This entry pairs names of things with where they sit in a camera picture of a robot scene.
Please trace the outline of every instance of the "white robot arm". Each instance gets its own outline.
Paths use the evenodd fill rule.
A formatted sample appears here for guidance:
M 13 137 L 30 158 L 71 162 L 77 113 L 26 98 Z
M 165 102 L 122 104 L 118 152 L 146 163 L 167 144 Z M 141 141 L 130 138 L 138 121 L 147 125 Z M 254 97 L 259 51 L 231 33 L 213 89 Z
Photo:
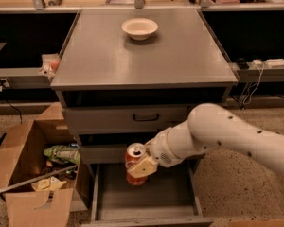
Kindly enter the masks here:
M 284 135 L 254 127 L 215 104 L 197 106 L 187 121 L 159 132 L 145 147 L 140 161 L 127 170 L 135 178 L 214 148 L 238 151 L 284 176 Z

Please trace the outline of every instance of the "white bowl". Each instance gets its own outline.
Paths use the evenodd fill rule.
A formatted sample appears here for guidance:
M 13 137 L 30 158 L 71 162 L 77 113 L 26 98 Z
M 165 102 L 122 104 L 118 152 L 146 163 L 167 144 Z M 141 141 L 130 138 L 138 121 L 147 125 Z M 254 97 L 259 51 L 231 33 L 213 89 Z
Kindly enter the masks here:
M 137 41 L 144 41 L 158 29 L 158 25 L 150 19 L 136 18 L 125 21 L 122 29 L 132 39 Z

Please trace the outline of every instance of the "drawer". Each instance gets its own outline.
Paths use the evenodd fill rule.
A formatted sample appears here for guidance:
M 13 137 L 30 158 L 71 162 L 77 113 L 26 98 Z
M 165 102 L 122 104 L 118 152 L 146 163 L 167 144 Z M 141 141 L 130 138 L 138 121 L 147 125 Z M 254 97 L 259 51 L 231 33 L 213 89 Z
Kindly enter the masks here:
M 132 143 L 146 143 L 157 132 L 80 135 L 79 152 L 85 164 L 124 162 L 126 148 Z
M 67 108 L 64 117 L 72 134 L 160 131 L 187 119 L 188 106 Z
M 160 168 L 137 187 L 126 182 L 124 165 L 97 165 L 91 221 L 82 226 L 209 226 L 194 195 L 195 164 Z

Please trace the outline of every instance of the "open cardboard box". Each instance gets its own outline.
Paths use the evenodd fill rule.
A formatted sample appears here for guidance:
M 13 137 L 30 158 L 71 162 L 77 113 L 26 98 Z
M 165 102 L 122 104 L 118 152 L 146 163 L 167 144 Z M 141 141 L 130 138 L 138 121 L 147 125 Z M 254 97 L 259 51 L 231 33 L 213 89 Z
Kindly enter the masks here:
M 66 128 L 61 105 L 54 103 L 34 121 L 11 128 L 0 146 L 0 189 L 38 177 L 45 157 L 43 151 L 53 145 L 75 142 Z M 75 180 L 54 191 L 31 191 L 30 184 L 7 193 L 9 226 L 66 226 L 69 212 L 88 209 L 90 174 L 80 164 Z

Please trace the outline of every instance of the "aluminum can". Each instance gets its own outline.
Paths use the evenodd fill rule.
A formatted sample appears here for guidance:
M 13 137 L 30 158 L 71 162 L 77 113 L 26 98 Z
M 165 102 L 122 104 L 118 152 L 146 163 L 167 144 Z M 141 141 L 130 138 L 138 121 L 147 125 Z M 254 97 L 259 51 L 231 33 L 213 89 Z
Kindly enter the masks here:
M 126 169 L 135 165 L 142 155 L 146 152 L 145 146 L 140 143 L 133 143 L 127 147 L 125 153 L 125 167 Z M 126 171 L 126 180 L 131 185 L 142 185 L 148 177 L 134 178 L 131 174 Z

